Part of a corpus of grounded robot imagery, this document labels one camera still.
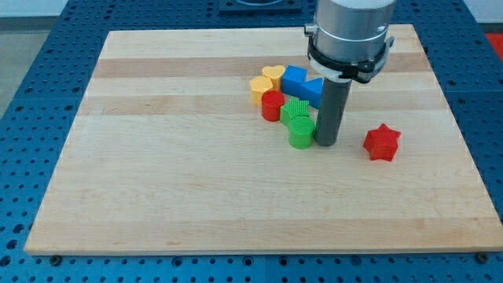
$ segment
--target red star block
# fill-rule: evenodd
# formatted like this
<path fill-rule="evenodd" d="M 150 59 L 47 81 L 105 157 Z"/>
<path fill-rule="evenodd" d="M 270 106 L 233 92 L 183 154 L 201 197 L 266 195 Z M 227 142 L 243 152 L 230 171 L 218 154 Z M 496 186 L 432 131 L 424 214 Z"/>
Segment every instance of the red star block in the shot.
<path fill-rule="evenodd" d="M 377 130 L 369 130 L 363 147 L 370 153 L 371 160 L 386 160 L 392 161 L 398 149 L 399 131 L 392 130 L 381 124 Z"/>

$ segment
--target red cylinder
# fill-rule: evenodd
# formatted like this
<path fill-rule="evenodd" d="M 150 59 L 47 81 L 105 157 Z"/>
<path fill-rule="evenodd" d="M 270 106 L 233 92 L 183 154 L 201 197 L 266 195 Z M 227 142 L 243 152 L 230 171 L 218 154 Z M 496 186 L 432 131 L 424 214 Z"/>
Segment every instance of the red cylinder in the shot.
<path fill-rule="evenodd" d="M 276 122 L 280 119 L 281 106 L 285 104 L 285 96 L 279 90 L 268 90 L 262 96 L 262 117 Z"/>

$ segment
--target toy block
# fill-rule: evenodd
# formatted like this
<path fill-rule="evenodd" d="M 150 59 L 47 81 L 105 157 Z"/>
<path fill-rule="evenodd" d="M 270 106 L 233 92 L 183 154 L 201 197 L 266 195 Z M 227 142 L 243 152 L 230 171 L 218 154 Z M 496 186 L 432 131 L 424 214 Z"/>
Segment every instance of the toy block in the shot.
<path fill-rule="evenodd" d="M 262 117 L 276 122 L 280 119 L 281 106 L 285 104 L 285 96 L 279 90 L 268 90 L 262 96 Z"/>
<path fill-rule="evenodd" d="M 266 66 L 262 68 L 262 75 L 269 78 L 273 82 L 273 89 L 281 91 L 281 78 L 285 73 L 285 67 L 283 65 L 277 65 L 274 67 Z"/>
<path fill-rule="evenodd" d="M 296 98 L 290 99 L 285 105 L 281 106 L 280 121 L 288 126 L 290 121 L 297 116 L 309 117 L 307 106 L 309 106 L 309 101 L 300 101 Z"/>
<path fill-rule="evenodd" d="M 369 130 L 363 147 L 369 151 L 371 160 L 392 161 L 398 149 L 399 131 L 381 124 L 376 130 Z"/>
<path fill-rule="evenodd" d="M 261 106 L 262 96 L 266 91 L 271 90 L 273 88 L 273 82 L 269 78 L 260 75 L 250 81 L 250 87 L 251 87 L 251 102 L 254 105 Z"/>
<path fill-rule="evenodd" d="M 309 101 L 311 107 L 320 108 L 321 92 L 323 91 L 323 78 L 313 79 L 300 85 L 299 99 Z"/>
<path fill-rule="evenodd" d="M 305 68 L 289 65 L 281 80 L 281 92 L 298 97 L 300 94 L 300 85 L 306 81 L 306 76 L 307 70 Z"/>
<path fill-rule="evenodd" d="M 292 119 L 288 127 L 288 142 L 296 149 L 307 149 L 313 143 L 314 122 L 306 116 Z"/>

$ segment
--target wood grain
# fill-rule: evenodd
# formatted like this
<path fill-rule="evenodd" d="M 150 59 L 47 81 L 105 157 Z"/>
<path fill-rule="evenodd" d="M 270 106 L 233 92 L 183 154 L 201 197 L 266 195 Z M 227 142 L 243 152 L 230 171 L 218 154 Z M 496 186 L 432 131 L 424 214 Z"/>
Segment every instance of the wood grain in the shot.
<path fill-rule="evenodd" d="M 502 250 L 501 222 L 413 28 L 390 34 L 386 68 L 353 84 L 337 144 L 298 150 L 250 102 L 249 80 L 264 65 L 308 66 L 299 28 L 111 32 L 25 250 Z M 381 123 L 402 132 L 391 163 L 362 148 Z"/>

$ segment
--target silver metal cylinder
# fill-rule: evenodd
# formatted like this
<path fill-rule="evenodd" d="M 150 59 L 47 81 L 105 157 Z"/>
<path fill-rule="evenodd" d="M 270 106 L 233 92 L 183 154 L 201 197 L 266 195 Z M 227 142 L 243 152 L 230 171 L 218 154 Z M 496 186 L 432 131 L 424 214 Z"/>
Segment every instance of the silver metal cylinder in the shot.
<path fill-rule="evenodd" d="M 383 48 L 396 0 L 318 0 L 314 45 L 335 61 L 372 60 Z"/>

